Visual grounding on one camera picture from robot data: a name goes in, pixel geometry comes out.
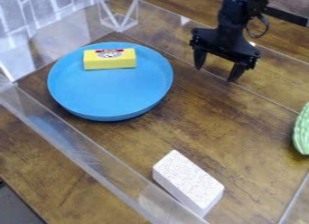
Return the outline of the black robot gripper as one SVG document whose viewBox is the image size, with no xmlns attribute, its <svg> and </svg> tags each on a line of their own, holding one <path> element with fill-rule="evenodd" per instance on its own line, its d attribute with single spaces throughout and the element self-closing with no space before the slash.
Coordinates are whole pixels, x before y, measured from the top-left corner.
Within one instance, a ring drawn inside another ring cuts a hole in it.
<svg viewBox="0 0 309 224">
<path fill-rule="evenodd" d="M 194 67 L 200 70 L 206 54 L 234 62 L 228 82 L 237 80 L 248 69 L 253 69 L 261 52 L 245 40 L 242 30 L 246 23 L 234 22 L 226 15 L 218 15 L 216 29 L 193 28 L 190 46 L 193 48 Z"/>
</svg>

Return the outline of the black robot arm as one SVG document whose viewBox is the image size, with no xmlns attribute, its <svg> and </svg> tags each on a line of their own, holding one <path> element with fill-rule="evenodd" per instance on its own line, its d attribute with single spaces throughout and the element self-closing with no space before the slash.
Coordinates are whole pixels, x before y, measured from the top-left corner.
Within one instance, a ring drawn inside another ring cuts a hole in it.
<svg viewBox="0 0 309 224">
<path fill-rule="evenodd" d="M 224 0 L 217 14 L 218 26 L 216 29 L 193 28 L 190 46 L 196 69 L 201 69 L 206 54 L 234 63 L 228 81 L 237 80 L 242 73 L 253 69 L 261 58 L 259 49 L 245 40 L 244 33 L 252 38 L 261 38 L 269 28 L 269 21 L 263 16 L 269 0 Z M 248 23 L 257 17 L 267 29 L 261 34 L 253 34 Z"/>
</svg>

